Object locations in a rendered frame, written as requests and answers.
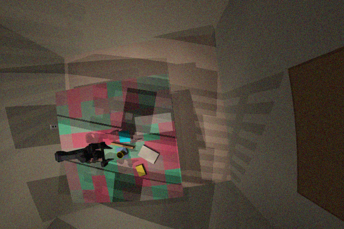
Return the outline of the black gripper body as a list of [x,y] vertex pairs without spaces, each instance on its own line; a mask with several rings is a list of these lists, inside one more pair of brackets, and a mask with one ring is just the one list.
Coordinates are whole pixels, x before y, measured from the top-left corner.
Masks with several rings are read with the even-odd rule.
[[[98,143],[98,148],[101,148],[103,144],[106,144],[106,143],[105,142]],[[102,162],[101,162],[102,167],[105,167],[106,165],[108,165],[108,163],[104,165],[104,161],[105,161],[104,149],[101,149],[101,151],[99,151],[98,156],[99,156],[99,159],[102,158]]]

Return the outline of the yellow rectangular block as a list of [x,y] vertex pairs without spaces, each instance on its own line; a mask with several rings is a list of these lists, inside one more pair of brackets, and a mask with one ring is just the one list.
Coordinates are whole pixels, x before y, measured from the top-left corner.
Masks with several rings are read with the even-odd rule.
[[143,164],[137,165],[137,166],[135,166],[135,168],[136,168],[139,176],[143,176],[146,174],[146,171],[144,169]]

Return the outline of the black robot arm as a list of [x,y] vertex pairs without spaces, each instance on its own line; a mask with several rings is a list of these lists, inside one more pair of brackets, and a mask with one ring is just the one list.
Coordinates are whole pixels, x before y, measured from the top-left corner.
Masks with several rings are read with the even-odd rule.
[[100,150],[96,149],[99,149],[98,143],[90,143],[85,148],[68,152],[57,151],[55,153],[55,160],[57,162],[62,162],[64,160],[78,159],[78,161],[80,161],[81,163],[85,163],[86,161],[89,161],[91,158],[93,158],[93,160],[98,160],[98,153]]

